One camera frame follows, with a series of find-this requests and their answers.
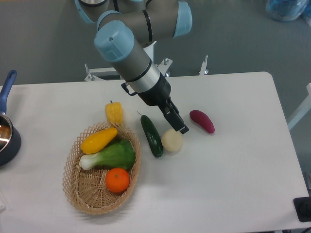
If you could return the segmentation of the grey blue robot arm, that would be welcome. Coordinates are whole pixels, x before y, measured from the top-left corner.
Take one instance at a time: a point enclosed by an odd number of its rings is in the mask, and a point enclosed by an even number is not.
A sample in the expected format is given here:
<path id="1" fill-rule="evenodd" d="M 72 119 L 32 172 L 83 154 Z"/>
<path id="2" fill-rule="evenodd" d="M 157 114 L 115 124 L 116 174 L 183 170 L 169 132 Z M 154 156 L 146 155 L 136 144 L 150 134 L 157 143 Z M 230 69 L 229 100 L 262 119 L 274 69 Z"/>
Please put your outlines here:
<path id="1" fill-rule="evenodd" d="M 190 32 L 192 13 L 181 0 L 77 0 L 81 18 L 96 25 L 94 45 L 147 105 L 157 106 L 178 132 L 188 127 L 171 100 L 171 86 L 145 48 Z"/>

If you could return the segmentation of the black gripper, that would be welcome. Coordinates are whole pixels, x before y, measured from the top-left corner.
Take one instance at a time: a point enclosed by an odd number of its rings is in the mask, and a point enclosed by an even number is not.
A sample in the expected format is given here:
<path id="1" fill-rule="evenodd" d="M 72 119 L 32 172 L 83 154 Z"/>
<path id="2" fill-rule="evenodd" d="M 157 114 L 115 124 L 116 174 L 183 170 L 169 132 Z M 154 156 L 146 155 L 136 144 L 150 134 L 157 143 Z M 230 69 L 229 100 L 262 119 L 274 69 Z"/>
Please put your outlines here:
<path id="1" fill-rule="evenodd" d="M 147 105 L 158 106 L 175 131 L 181 134 L 189 131 L 171 99 L 171 85 L 161 73 L 147 72 L 131 82 L 122 83 L 121 87 L 130 96 L 138 95 Z"/>

